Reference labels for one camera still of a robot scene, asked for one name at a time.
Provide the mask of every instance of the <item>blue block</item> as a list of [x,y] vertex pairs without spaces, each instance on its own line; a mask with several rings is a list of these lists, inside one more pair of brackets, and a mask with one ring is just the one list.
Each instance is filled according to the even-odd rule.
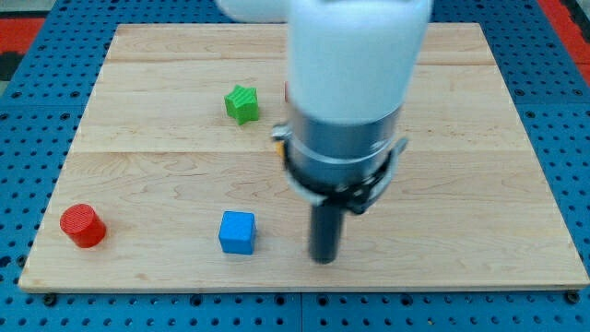
[[225,211],[219,228],[224,253],[251,255],[254,252],[256,223],[253,213]]

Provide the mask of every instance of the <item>red cylinder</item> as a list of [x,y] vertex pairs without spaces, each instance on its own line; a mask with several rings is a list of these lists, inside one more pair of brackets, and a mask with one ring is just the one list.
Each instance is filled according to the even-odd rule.
[[67,209],[60,218],[60,227],[80,248],[97,245],[107,232],[94,208],[87,204],[77,204]]

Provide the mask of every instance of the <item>blue pegboard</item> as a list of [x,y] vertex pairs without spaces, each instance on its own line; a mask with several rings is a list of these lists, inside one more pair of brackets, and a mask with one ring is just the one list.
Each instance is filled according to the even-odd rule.
[[[590,267],[590,89],[534,1],[439,0],[478,22]],[[16,285],[119,23],[230,23],[211,0],[60,0],[0,99],[0,330],[590,330],[590,294],[29,295]]]

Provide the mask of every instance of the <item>wooden board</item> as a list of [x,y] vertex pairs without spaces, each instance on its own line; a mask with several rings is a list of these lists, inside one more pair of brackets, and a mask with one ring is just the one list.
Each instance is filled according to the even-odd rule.
[[[284,121],[285,27],[122,25],[20,287],[30,292],[577,289],[588,277],[478,25],[432,24],[398,126],[410,145],[336,262],[307,254],[309,207],[269,138]],[[223,95],[258,88],[237,126]],[[94,206],[77,249],[58,220]],[[256,214],[252,256],[225,255],[224,210]]]

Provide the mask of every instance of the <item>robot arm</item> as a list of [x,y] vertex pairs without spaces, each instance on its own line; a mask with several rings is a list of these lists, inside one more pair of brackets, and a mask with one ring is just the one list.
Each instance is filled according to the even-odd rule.
[[431,0],[293,0],[287,12],[290,112],[273,138],[285,143],[289,184],[312,205],[310,255],[325,264],[344,213],[376,201],[406,145],[394,144],[395,123]]

